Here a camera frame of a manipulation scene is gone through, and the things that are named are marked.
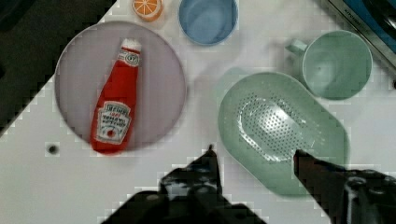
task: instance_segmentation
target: mint green mug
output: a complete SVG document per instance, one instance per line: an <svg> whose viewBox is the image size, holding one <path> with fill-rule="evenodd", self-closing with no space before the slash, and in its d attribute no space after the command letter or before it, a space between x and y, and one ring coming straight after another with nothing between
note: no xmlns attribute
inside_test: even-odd
<svg viewBox="0 0 396 224"><path fill-rule="evenodd" d="M372 53L349 31L327 33L310 45L294 39L286 49L298 56L300 81L319 97L350 98L363 89L371 75Z"/></svg>

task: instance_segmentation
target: green colander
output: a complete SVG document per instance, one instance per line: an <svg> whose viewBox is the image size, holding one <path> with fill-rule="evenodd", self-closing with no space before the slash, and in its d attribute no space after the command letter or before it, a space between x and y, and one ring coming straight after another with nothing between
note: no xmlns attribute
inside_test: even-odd
<svg viewBox="0 0 396 224"><path fill-rule="evenodd" d="M349 143L341 123L301 83L279 73L237 81L219 106L219 132L227 150L280 195L307 194L293 173L297 149L335 164L347 162Z"/></svg>

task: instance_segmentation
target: ketchup bottle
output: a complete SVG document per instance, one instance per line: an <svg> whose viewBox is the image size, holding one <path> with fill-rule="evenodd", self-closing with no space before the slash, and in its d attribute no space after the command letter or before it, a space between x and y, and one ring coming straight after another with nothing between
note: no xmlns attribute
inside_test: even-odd
<svg viewBox="0 0 396 224"><path fill-rule="evenodd" d="M128 145L134 124L136 82L141 45L124 39L120 53L94 110L91 126L93 150L115 154Z"/></svg>

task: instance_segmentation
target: white table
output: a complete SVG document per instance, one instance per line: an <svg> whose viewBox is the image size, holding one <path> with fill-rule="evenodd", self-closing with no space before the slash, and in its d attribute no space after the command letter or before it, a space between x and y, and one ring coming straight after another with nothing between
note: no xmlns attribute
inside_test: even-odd
<svg viewBox="0 0 396 224"><path fill-rule="evenodd" d="M103 157L76 137L54 101L51 79L0 138L0 219L2 223L100 223L131 195L158 189L167 172L202 155L216 144L224 194L246 203L270 224L329 223L312 198L274 195L247 172L222 145L216 115L207 106L213 83L233 66L249 71L292 74L290 37L312 40L341 27L314 0L239 1L238 27L224 43L192 44L177 23L178 0L164 1L158 21L139 20L130 0L120 0L102 21L134 21L154 30L183 63L189 96L177 126L156 144L118 157ZM352 99L319 99L345 125L350 137L350 166L395 175L396 91L390 76L375 63L365 89ZM51 144L60 148L50 155Z"/></svg>

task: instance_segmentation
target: bottle label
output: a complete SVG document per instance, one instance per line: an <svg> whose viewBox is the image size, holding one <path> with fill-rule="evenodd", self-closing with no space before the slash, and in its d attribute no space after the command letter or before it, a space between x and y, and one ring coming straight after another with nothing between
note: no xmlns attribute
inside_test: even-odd
<svg viewBox="0 0 396 224"><path fill-rule="evenodd" d="M120 102L106 101L98 109L96 139L104 143L119 145L128 132L131 108Z"/></svg>
<svg viewBox="0 0 396 224"><path fill-rule="evenodd" d="M118 59L132 67L138 66L140 61L139 54L128 51L126 49L120 50Z"/></svg>

